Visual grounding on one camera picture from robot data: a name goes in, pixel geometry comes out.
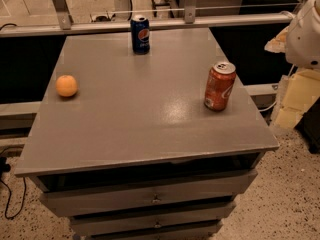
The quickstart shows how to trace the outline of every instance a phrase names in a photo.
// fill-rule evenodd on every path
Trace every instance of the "drawer front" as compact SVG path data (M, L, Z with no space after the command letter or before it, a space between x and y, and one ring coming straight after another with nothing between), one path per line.
M198 221L219 220L229 216L235 203L208 203L126 214L124 216L104 216L71 221L71 228L78 235L91 236L138 229L159 229L176 224Z
M130 188L114 191L104 188L43 194L41 202L54 214L71 217L82 214L124 210L136 207L200 200L243 193L257 172L193 182Z
M94 236L94 240L176 240L189 237L204 238L212 236L221 228L220 221L191 223L162 229L137 230L116 234Z

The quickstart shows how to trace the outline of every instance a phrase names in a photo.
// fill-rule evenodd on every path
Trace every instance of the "orange can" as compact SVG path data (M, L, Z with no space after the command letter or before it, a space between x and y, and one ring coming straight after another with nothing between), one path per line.
M236 76L236 67L232 63L220 61L214 64L209 71L204 104L214 111L224 110Z

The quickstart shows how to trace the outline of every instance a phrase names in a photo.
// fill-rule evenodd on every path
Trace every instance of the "blue can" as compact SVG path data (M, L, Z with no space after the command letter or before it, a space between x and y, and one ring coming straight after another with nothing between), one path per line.
M149 20L143 15L135 15L131 21L132 49L136 54L146 54L150 50Z

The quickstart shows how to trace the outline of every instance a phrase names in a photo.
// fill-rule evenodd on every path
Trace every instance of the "orange ball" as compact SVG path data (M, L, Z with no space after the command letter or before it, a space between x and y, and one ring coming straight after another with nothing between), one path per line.
M76 79L70 75L62 75L56 81L56 90L62 97L71 97L78 91Z

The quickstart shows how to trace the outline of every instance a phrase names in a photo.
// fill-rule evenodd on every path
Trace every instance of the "speckled floor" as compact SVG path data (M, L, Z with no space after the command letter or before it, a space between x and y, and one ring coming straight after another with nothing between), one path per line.
M320 155L309 153L299 132L270 129L280 148L266 153L257 178L236 198L236 208L211 240L320 239ZM18 211L23 194L22 179L12 173L17 159L8 158L12 170L2 177L13 191L9 216ZM36 186L26 182L25 205L14 220L4 217L8 191L0 186L0 239L72 239L68 220L48 211Z

